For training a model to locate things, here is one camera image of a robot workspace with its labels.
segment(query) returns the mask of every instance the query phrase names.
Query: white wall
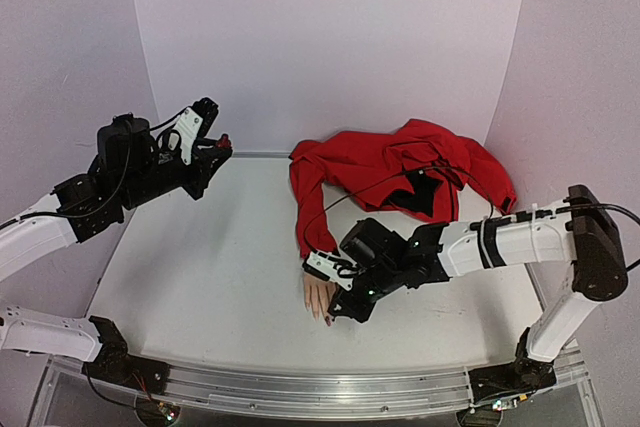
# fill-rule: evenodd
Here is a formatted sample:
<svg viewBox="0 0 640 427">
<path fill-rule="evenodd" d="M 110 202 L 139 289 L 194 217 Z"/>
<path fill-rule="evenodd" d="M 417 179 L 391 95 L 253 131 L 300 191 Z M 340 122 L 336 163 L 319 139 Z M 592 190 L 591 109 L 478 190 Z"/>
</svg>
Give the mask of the white wall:
<svg viewBox="0 0 640 427">
<path fill-rule="evenodd" d="M 86 171 L 114 115 L 156 119 L 133 0 L 0 0 L 0 219 Z M 0 284 L 27 308 L 81 316 L 122 227 Z M 22 427 L 44 356 L 0 352 L 0 422 Z"/>
<path fill-rule="evenodd" d="M 241 151 L 428 119 L 483 141 L 521 0 L 135 0 L 161 118 L 204 95 Z"/>
<path fill-rule="evenodd" d="M 640 0 L 523 0 L 488 148 L 527 202 L 573 183 L 640 213 Z M 627 261 L 640 230 L 624 218 Z M 559 266 L 536 267 L 547 292 Z M 598 309 L 578 339 L 609 427 L 638 425 L 640 271 Z"/>
</svg>

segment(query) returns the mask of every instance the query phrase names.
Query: metal frame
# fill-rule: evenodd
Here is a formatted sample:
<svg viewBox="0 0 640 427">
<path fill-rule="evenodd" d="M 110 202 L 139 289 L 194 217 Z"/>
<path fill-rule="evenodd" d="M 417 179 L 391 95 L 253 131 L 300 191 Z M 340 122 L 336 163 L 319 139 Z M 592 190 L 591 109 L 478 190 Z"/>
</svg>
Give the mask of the metal frame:
<svg viewBox="0 0 640 427">
<path fill-rule="evenodd" d="M 44 425 L 60 375 L 84 378 L 81 367 L 82 363 L 74 359 L 50 357 L 29 426 Z M 563 351 L 555 370 L 558 383 L 548 390 L 577 384 L 588 425 L 600 427 L 600 412 L 579 348 Z M 103 391 L 139 395 L 125 387 L 95 383 Z M 380 374 L 275 374 L 188 364 L 171 365 L 166 394 L 157 398 L 221 413 L 298 420 L 428 416 L 463 410 L 472 400 L 467 370 L 462 368 Z"/>
</svg>

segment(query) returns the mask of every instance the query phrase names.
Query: red garment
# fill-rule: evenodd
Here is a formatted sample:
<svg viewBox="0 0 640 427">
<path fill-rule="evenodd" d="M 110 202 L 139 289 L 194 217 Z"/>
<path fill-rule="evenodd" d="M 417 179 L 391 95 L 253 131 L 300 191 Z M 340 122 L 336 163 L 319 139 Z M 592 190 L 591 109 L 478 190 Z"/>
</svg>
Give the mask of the red garment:
<svg viewBox="0 0 640 427">
<path fill-rule="evenodd" d="M 323 182 L 340 186 L 347 192 L 359 192 L 403 171 L 427 165 L 450 165 L 463 169 L 480 183 L 481 187 L 463 173 L 426 171 L 429 177 L 443 181 L 435 190 L 432 217 L 385 203 L 394 191 L 415 193 L 404 175 L 383 181 L 354 196 L 358 205 L 367 212 L 403 210 L 424 222 L 457 220 L 457 192 L 466 183 L 485 198 L 486 191 L 503 213 L 508 213 L 516 201 L 515 189 L 507 172 L 484 147 L 475 140 L 459 137 L 444 127 L 423 120 L 412 119 L 395 134 L 347 131 L 325 142 L 305 140 L 296 146 L 290 158 L 291 186 L 298 202 L 296 236 L 303 258 L 311 250 L 307 241 L 318 250 L 337 250 L 323 213 Z"/>
</svg>

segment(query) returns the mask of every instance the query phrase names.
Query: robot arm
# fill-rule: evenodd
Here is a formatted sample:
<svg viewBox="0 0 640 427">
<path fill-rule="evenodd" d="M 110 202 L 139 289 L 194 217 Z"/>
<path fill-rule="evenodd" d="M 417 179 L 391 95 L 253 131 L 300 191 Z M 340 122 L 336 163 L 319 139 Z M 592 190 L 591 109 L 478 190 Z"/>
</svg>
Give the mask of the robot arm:
<svg viewBox="0 0 640 427">
<path fill-rule="evenodd" d="M 571 262 L 555 301 L 527 329 L 510 364 L 470 372 L 476 402 L 504 392 L 528 394 L 555 383 L 553 360 L 601 302 L 628 284 L 618 228 L 584 186 L 564 201 L 479 222 L 418 227 L 408 239 L 368 218 L 340 248 L 355 262 L 312 253 L 303 268 L 340 289 L 329 312 L 366 322 L 376 302 L 402 286 L 447 282 L 484 269 L 526 262 Z"/>
<path fill-rule="evenodd" d="M 57 185 L 0 225 L 0 282 L 51 252 L 124 222 L 123 209 L 179 187 L 194 200 L 202 197 L 232 154 L 226 134 L 219 140 L 205 138 L 217 114 L 218 106 L 204 98 L 181 111 L 157 138 L 146 119 L 132 114 L 101 128 L 98 155 L 86 174 Z M 158 381 L 155 373 L 162 374 L 164 365 L 128 355 L 126 342 L 108 319 L 62 318 L 0 299 L 0 349 L 74 357 L 88 362 L 85 368 L 93 377 L 125 385 L 132 366 L 143 374 L 155 369 L 145 380 L 150 391 L 161 389 L 162 378 Z"/>
</svg>

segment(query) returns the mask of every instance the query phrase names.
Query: mannequin hand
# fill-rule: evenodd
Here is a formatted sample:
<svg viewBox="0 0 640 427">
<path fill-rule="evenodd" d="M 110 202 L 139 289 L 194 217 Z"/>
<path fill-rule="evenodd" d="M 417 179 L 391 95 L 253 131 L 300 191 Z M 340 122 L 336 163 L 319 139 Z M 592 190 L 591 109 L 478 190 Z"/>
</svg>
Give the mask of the mannequin hand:
<svg viewBox="0 0 640 427">
<path fill-rule="evenodd" d="M 331 317 L 327 310 L 336 289 L 337 286 L 333 282 L 325 282 L 313 275 L 304 274 L 304 305 L 307 310 L 312 310 L 314 319 L 322 317 L 328 326 L 331 325 Z"/>
</svg>

